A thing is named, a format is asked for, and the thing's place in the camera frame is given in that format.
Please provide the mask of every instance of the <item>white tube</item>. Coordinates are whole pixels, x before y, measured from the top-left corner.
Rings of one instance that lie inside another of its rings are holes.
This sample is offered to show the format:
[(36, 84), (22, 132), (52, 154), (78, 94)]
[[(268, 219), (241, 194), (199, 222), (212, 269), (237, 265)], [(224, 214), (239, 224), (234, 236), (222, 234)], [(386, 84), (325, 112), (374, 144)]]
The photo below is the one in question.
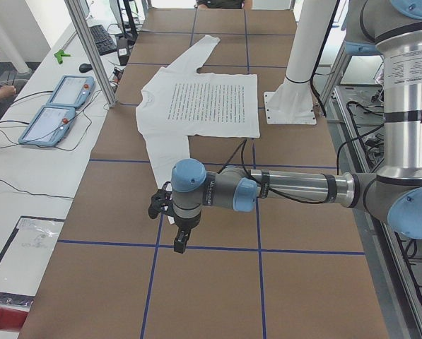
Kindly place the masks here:
[(0, 49), (5, 52), (6, 56), (10, 59), (14, 68), (19, 73), (30, 73), (23, 57), (19, 54), (11, 39), (6, 34), (6, 30), (0, 25)]
[[(310, 82), (337, 0), (305, 0), (283, 84), (265, 93), (268, 124), (316, 124)], [(288, 80), (306, 83), (293, 83)]]

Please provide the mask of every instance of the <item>brown table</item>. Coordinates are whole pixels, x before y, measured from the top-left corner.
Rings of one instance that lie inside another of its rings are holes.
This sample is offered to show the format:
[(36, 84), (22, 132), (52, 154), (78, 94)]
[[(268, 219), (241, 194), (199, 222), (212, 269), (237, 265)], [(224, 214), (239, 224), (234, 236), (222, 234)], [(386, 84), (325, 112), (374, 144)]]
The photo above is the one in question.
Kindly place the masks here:
[[(156, 183), (136, 128), (140, 89), (205, 33), (221, 42), (201, 72), (258, 75), (261, 138), (246, 162), (335, 173), (324, 118), (265, 122), (262, 93), (283, 81), (293, 13), (153, 9), (143, 28), (19, 338), (387, 338), (349, 209), (206, 208), (184, 255), (172, 250), (176, 226), (147, 215)], [(240, 139), (189, 142), (216, 170)]]

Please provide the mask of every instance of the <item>robotic arm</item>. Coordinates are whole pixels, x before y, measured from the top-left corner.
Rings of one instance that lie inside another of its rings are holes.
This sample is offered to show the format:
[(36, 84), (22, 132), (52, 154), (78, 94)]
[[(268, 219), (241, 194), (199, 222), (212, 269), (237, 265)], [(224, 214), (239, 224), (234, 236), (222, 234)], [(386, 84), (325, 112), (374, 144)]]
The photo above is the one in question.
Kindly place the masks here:
[(422, 0), (351, 0), (346, 50), (385, 57), (383, 166), (377, 173), (336, 176), (235, 167), (215, 173), (182, 160), (172, 170), (172, 191), (164, 185), (149, 208), (152, 218), (174, 217), (176, 252), (184, 253), (202, 206), (251, 211), (256, 197), (340, 203), (422, 239)]

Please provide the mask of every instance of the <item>white cloth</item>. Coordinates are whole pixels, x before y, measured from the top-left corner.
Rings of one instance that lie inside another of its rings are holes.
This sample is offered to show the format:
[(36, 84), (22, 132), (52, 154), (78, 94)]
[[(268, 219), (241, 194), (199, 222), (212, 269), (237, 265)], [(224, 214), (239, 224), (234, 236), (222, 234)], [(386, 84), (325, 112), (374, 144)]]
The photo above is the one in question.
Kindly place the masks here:
[(159, 188), (190, 157), (187, 136), (259, 138), (257, 76), (197, 73), (219, 41), (206, 35), (141, 90), (136, 119)]

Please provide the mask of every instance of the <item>person's hand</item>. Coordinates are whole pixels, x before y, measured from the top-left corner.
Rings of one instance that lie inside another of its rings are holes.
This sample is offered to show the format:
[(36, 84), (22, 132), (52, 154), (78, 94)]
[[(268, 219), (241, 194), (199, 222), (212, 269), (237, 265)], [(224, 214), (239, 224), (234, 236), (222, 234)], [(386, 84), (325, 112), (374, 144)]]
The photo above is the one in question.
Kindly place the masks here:
[(1, 86), (0, 87), (0, 97), (1, 99), (5, 99), (7, 97), (11, 97), (16, 94), (16, 87), (14, 86)]

